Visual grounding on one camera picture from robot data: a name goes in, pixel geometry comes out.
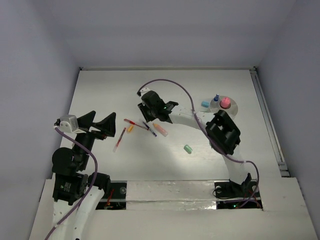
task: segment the green eraser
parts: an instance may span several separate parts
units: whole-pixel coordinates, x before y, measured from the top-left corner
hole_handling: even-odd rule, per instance
[[[185,146],[183,147],[183,149],[184,149],[188,154],[191,154],[191,153],[192,153],[192,148],[189,147],[189,145],[185,145]]]

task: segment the blue object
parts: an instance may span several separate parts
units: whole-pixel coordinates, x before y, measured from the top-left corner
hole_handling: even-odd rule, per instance
[[[201,103],[201,106],[202,106],[202,107],[205,107],[205,108],[208,108],[209,105],[210,105],[210,103],[208,103],[207,101],[203,101],[203,102]]]
[[[219,94],[215,95],[213,101],[218,102],[219,101],[219,96],[220,96]]]

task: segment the gray wall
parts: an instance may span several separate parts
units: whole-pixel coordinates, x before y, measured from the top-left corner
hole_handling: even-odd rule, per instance
[[[297,0],[258,67],[291,175],[320,237],[320,1]]]
[[[82,67],[256,66],[295,0],[44,0]]]
[[[42,1],[0,6],[0,239],[23,240],[61,139],[52,126],[69,110],[79,68]]]

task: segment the yellow object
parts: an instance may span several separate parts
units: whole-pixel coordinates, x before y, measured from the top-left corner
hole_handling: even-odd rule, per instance
[[[127,132],[130,133],[133,128],[134,128],[134,125],[131,125],[131,126],[127,129]]]

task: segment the pen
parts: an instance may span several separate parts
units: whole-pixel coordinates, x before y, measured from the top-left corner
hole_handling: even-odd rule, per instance
[[[125,118],[124,121],[126,121],[126,122],[128,122],[128,123],[130,123],[130,124],[132,124],[132,125],[136,125],[136,126],[142,128],[142,129],[148,130],[148,128],[146,128],[146,127],[144,127],[144,126],[140,126],[140,125],[136,124],[135,122],[133,122],[133,121],[131,121],[131,120],[129,120],[129,119],[126,119],[126,118]]]
[[[121,141],[121,139],[122,139],[122,136],[124,135],[125,131],[126,131],[126,127],[123,129],[123,131],[122,131],[122,133],[121,133],[121,135],[120,135],[120,137],[119,137],[118,142],[116,143],[116,145],[115,145],[114,148],[113,148],[113,152],[114,152],[114,153],[116,152],[116,150],[117,150],[117,148],[118,148],[118,146],[119,146],[119,143],[120,143],[120,141]]]
[[[156,137],[157,136],[157,134],[143,121],[142,122],[145,126],[146,126],[146,128]]]

